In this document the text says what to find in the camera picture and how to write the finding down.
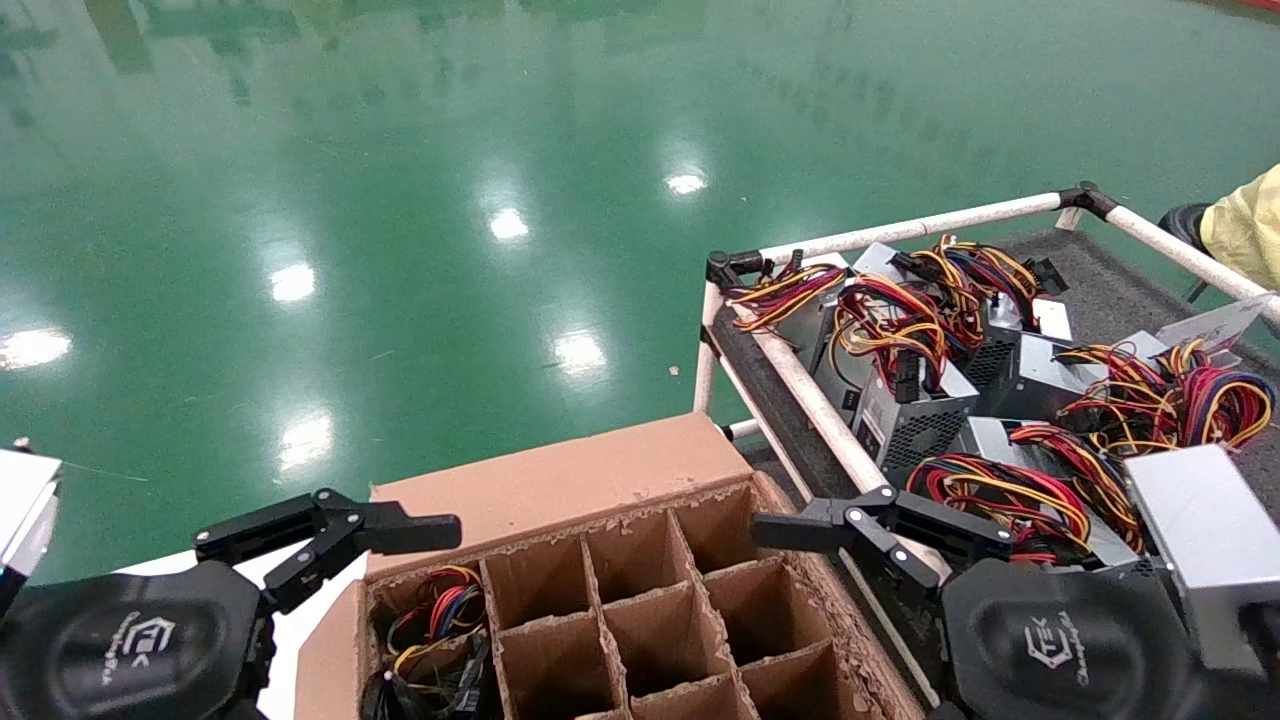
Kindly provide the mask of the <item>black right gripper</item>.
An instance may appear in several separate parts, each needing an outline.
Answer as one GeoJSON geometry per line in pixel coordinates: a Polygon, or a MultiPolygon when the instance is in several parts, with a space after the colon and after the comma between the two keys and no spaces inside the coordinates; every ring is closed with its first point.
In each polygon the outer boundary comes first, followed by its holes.
{"type": "Polygon", "coordinates": [[[1215,684],[1151,562],[1036,571],[997,560],[1012,533],[893,487],[758,512],[767,550],[842,550],[904,601],[940,593],[946,657],[933,719],[1212,719],[1215,684]],[[905,544],[977,562],[945,582],[905,544]]]}

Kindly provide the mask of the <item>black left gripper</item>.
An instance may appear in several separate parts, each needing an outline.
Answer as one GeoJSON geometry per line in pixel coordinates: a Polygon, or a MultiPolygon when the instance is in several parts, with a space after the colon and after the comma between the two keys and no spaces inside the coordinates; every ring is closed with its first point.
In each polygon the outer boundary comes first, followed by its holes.
{"type": "Polygon", "coordinates": [[[325,488],[198,530],[201,564],[184,571],[24,588],[3,615],[3,716],[260,719],[275,653],[265,609],[293,612],[365,553],[454,550],[462,539],[453,514],[411,516],[398,502],[325,488]],[[300,542],[265,575],[264,601],[220,564],[300,542]]]}

